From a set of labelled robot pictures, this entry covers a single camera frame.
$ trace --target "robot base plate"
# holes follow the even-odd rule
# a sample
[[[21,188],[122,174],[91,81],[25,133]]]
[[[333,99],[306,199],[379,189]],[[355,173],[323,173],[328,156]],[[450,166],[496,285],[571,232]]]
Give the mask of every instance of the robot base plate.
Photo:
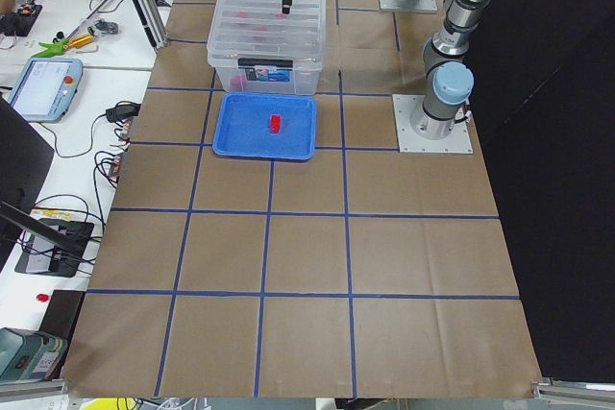
[[[472,143],[465,122],[455,124],[453,131],[444,139],[430,140],[419,135],[410,125],[410,114],[423,103],[423,95],[393,95],[395,126],[400,153],[419,154],[465,154],[470,155]],[[460,109],[456,118],[463,117]]]
[[[398,0],[380,0],[383,12],[437,13],[435,0],[419,0],[415,4],[398,2]]]

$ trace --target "blue tray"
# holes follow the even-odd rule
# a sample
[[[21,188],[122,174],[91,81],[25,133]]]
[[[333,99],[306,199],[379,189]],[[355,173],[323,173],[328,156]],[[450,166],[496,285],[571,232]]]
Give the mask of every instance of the blue tray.
[[[272,115],[281,128],[272,133]],[[316,144],[316,102],[308,96],[228,93],[213,138],[220,156],[308,160]]]

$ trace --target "table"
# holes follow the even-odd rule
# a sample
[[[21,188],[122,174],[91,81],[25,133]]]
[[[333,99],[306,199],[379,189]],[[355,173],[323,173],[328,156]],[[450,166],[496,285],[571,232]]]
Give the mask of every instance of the table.
[[[12,85],[21,66],[2,66],[0,68],[0,84]],[[146,71],[118,71],[109,69],[85,69],[84,76],[79,84],[79,90],[72,102],[68,113],[61,122],[47,124],[58,135],[59,149],[64,155],[83,151],[89,144],[90,125],[94,118],[111,108],[120,100],[140,102],[145,92],[150,73]],[[37,131],[53,146],[52,135],[33,124]],[[92,170],[94,168],[93,155],[99,150],[119,149],[110,148],[117,143],[113,133],[113,124],[106,120],[97,123],[94,132],[94,146],[90,154],[71,159],[54,157],[51,169],[47,175],[38,198],[54,194],[75,194],[86,199],[90,211],[99,214],[94,197]],[[103,214],[107,216],[111,207],[114,190],[107,185],[104,179],[98,180]],[[56,206],[83,209],[80,202],[60,197],[50,200],[43,206]],[[73,219],[82,220],[83,215],[74,214]],[[101,228],[97,224],[93,235],[100,235]],[[96,256],[98,249],[95,244],[87,246],[85,258]],[[51,295],[54,289],[86,290],[89,277],[77,273],[73,278],[30,276],[16,273],[13,268],[21,255],[17,247],[13,249],[4,269],[0,272],[0,327],[38,329],[47,303],[36,300],[39,293]],[[85,264],[82,270],[89,270]]]
[[[112,10],[119,0],[110,4]],[[23,65],[33,54],[41,51],[39,42],[50,42],[57,31],[69,34],[89,13],[89,0],[37,0],[43,6],[40,18],[35,23],[27,37],[19,37],[11,50],[0,50],[0,65]],[[166,23],[169,16],[168,8],[159,8],[160,16]],[[117,36],[101,36],[96,43],[99,49],[96,53],[77,54],[76,50],[66,55],[79,58],[85,67],[105,67],[110,69],[151,70],[156,59],[147,36],[143,31],[132,0],[122,2],[116,12],[100,15],[107,21],[115,21],[120,26]],[[92,50],[93,45],[84,48]]]
[[[441,18],[327,0],[316,155],[252,161],[212,152],[224,93],[193,39],[208,23],[190,20],[212,0],[181,2],[67,357],[73,391],[528,396],[540,371],[473,126],[471,156],[396,147],[391,94],[424,91]]]

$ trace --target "power adapter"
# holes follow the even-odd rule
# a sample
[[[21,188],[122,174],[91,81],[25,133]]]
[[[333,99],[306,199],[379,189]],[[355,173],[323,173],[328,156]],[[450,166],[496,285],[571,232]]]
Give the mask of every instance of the power adapter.
[[[117,105],[105,111],[105,117],[111,123],[121,122],[129,117],[137,117],[141,109],[139,103],[127,103],[125,105]]]

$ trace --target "brown paper surface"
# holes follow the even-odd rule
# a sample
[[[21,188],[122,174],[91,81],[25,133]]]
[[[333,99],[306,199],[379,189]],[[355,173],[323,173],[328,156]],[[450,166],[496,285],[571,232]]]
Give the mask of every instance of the brown paper surface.
[[[528,397],[540,371],[474,127],[471,156],[396,152],[386,95],[423,91],[441,16],[328,0],[318,149],[271,162],[213,153],[224,93],[191,42],[215,0],[178,1],[169,33],[189,42],[152,74],[68,354],[73,392]]]

